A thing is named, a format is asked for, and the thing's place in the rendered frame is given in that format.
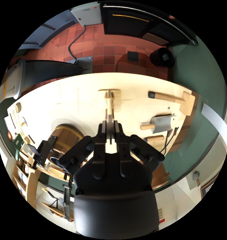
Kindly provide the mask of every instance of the workbench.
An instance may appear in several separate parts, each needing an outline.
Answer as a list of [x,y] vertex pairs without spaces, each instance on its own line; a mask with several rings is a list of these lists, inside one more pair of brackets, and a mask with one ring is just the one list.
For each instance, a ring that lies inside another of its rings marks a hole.
[[[30,144],[36,148],[42,140],[48,140],[59,124],[72,125],[83,135],[94,137],[98,132],[99,124],[106,119],[104,108],[107,108],[107,105],[104,103],[104,95],[101,95],[99,90],[107,89],[118,92],[112,103],[113,117],[121,123],[125,135],[136,134],[142,139],[162,135],[163,140],[149,142],[158,151],[165,146],[167,131],[152,134],[151,130],[141,130],[140,126],[150,124],[153,116],[176,115],[171,119],[173,131],[168,140],[173,136],[174,129],[179,128],[166,148],[167,154],[186,116],[180,112],[179,103],[150,99],[148,92],[154,91],[182,99],[184,91],[189,94],[192,91],[159,78],[120,72],[83,74],[64,78],[24,95],[8,108],[8,114],[17,125],[17,133],[21,133],[23,139],[31,136]],[[19,114],[15,112],[15,104],[18,102],[21,104]],[[21,117],[25,118],[28,126],[21,127],[21,122],[18,120]],[[106,152],[116,151],[116,144],[110,145],[107,142]]]

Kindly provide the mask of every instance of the red tile floor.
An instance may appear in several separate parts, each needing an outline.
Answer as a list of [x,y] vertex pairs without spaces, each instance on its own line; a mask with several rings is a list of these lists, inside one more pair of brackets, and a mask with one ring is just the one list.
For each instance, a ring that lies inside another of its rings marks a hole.
[[[69,45],[83,32],[84,27],[79,23],[61,32],[42,49],[31,49],[26,56],[15,57],[9,63],[10,69],[17,59],[25,60],[52,60],[67,62],[72,60],[68,52]],[[93,56],[93,73],[115,72],[118,60],[128,51],[136,51],[150,55],[154,50],[128,44],[104,43],[97,44],[98,25],[86,26],[86,31],[70,47],[70,52],[75,58]],[[159,78],[167,80],[168,69],[158,67]],[[23,91],[21,97],[40,86],[62,78],[52,79],[32,86]]]

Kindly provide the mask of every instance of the wooden barrel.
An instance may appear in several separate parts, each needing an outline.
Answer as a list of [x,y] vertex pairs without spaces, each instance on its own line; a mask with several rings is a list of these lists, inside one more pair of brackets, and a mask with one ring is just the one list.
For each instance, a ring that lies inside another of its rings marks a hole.
[[157,189],[164,184],[169,182],[168,176],[170,173],[167,173],[165,170],[164,165],[161,163],[159,167],[153,171],[153,180],[152,180],[152,189]]
[[[76,143],[84,138],[84,135],[75,127],[68,124],[58,125],[51,136],[57,136],[58,139],[53,147],[55,158],[60,159],[65,153],[67,153]],[[47,159],[50,161],[52,152],[49,153]]]

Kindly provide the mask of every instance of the blue cabinet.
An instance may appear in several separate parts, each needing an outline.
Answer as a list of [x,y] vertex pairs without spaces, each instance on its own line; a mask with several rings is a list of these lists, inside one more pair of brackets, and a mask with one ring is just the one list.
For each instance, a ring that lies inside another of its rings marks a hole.
[[36,29],[20,46],[21,49],[42,49],[50,40],[60,34],[65,29],[78,23],[77,19],[68,9],[51,18],[38,29]]

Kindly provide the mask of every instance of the black bucket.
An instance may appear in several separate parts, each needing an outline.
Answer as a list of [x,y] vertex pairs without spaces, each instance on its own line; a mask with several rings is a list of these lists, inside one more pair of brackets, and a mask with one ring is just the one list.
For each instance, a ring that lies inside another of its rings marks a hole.
[[172,53],[166,48],[159,48],[152,52],[149,56],[150,61],[157,67],[172,68],[175,64],[175,59]]

